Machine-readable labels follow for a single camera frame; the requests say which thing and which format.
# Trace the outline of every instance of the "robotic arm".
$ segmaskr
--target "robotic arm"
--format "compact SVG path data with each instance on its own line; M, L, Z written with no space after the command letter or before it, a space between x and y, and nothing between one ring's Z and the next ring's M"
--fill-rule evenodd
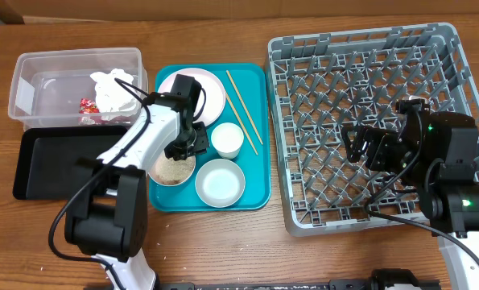
M397 101L395 109L406 115L400 132L343 127L348 160L357 162L366 154L369 170L400 175L403 185L416 188L419 206L431 227L451 235L479 258L479 183L473 181L479 138L475 120L453 112L431 114L423 99ZM479 264L458 245L441 236L438 239L452 286L479 290Z
M83 254L112 265L117 277L102 266L115 288L119 285L116 278L129 290L153 289L159 282L141 249L147 232L145 170L160 154L185 160L206 152L209 139L204 123L193 123L200 91L201 84L193 77L177 75L170 93L151 93L143 101L146 107L137 122L112 148L97 160L79 159L76 164L73 188L79 189L142 132L126 154L67 211L66 240ZM93 201L93 197L106 194L116 196L115 206Z

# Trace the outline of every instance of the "white plate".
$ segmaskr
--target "white plate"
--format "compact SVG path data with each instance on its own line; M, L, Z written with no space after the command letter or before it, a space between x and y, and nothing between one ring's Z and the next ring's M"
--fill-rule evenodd
M223 112L225 108L225 87L213 73L201 68L184 68L169 75L162 84L160 84L159 93L169 93L171 87L175 82L177 74L182 74L189 77L194 77L201 86L205 89L207 94L207 101L201 116L194 122L203 122L205 126L210 126ZM196 104L195 114L200 112L204 103L204 93L200 93L200 98Z
M196 193L207 205L224 208L241 198L245 191L245 175L237 164L227 159L214 159L196 174Z

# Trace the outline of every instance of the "white tissue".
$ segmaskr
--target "white tissue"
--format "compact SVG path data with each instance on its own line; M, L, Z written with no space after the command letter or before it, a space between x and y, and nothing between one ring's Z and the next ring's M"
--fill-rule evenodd
M132 83L134 77L124 70L115 68L109 74L104 72L95 72L91 74L91 78L96 81L96 106L101 113L108 112L128 112L135 109L137 102L130 93L126 92L114 78L119 78ZM103 116L101 119L110 121L117 116Z

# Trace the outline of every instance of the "white cup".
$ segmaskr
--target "white cup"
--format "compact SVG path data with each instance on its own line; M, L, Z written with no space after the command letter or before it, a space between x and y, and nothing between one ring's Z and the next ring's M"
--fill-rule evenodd
M210 139L217 154L231 160L239 154L245 136L238 125L228 122L214 128Z

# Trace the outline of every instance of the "black tray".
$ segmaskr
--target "black tray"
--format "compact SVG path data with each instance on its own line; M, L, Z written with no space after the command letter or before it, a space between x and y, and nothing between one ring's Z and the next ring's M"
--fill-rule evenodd
M14 179L19 200L68 199L72 168L80 158L97 158L124 134L123 126L34 128L21 139Z

